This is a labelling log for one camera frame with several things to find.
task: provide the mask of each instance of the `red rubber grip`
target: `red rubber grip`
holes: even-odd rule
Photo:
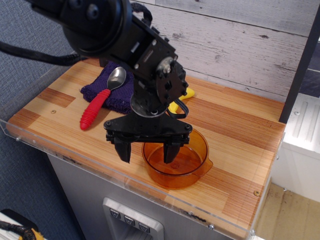
[[[105,100],[110,96],[111,91],[105,89],[98,93],[98,95],[90,102],[89,106],[84,110],[80,119],[80,128],[86,130],[96,119],[99,110],[104,104]]]

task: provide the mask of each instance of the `yellow object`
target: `yellow object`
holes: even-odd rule
[[[40,232],[37,232],[37,231],[34,230],[33,228],[32,228],[31,230],[32,230],[32,232],[33,232],[36,240],[45,240],[44,236],[42,236],[42,235],[40,234]]]
[[[195,91],[193,91],[190,87],[188,87],[186,89],[186,95],[185,96],[181,96],[179,97],[179,99],[182,101],[183,99],[188,99],[191,98],[195,95]],[[174,101],[172,103],[170,103],[168,109],[171,113],[173,114],[177,114],[177,110],[178,110],[178,104],[176,104]]]

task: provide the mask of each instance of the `purple cloth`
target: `purple cloth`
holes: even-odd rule
[[[91,102],[98,95],[98,93],[106,89],[109,75],[117,67],[119,67],[118,64],[110,61],[93,83],[84,86],[80,90],[80,92],[83,94],[83,98],[86,101]],[[127,71],[123,85],[111,90],[109,98],[103,103],[102,107],[121,114],[128,114],[131,112],[130,99],[133,93],[134,75]]]

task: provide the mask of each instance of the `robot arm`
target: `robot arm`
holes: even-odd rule
[[[165,112],[187,94],[188,84],[169,40],[150,28],[151,15],[139,20],[128,0],[27,1],[63,26],[78,54],[106,58],[134,74],[132,113],[104,124],[106,138],[120,158],[130,162],[132,142],[155,142],[164,144],[164,162],[172,162],[180,147],[189,143],[192,126]]]

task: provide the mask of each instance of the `spoon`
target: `spoon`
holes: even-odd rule
[[[91,126],[91,124],[96,119],[102,105],[110,96],[111,90],[120,87],[125,82],[126,75],[126,70],[121,66],[115,68],[111,72],[106,82],[107,88],[99,92],[98,95],[90,102],[89,106],[83,112],[80,120],[80,128],[82,130],[86,130]]]

